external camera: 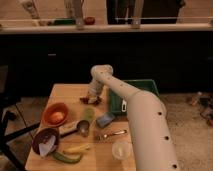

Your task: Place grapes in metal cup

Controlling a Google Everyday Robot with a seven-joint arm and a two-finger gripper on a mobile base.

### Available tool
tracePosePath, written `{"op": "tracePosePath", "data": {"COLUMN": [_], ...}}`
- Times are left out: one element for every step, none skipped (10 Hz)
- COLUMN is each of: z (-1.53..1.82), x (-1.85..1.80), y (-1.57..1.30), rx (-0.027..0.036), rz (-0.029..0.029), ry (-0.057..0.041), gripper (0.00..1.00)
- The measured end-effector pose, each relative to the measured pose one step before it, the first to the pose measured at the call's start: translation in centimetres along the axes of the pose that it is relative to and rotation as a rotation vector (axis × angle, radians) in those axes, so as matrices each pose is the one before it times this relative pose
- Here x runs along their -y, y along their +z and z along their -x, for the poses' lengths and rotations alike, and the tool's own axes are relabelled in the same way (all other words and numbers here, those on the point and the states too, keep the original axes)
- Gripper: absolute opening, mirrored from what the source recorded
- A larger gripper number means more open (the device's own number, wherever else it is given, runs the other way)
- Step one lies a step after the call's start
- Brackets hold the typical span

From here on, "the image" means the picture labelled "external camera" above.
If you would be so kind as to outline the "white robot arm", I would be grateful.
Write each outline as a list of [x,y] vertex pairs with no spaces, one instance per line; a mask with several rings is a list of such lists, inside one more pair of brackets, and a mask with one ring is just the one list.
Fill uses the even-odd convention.
[[162,101],[114,77],[111,65],[95,65],[91,75],[89,97],[100,96],[106,85],[127,102],[136,171],[180,171]]

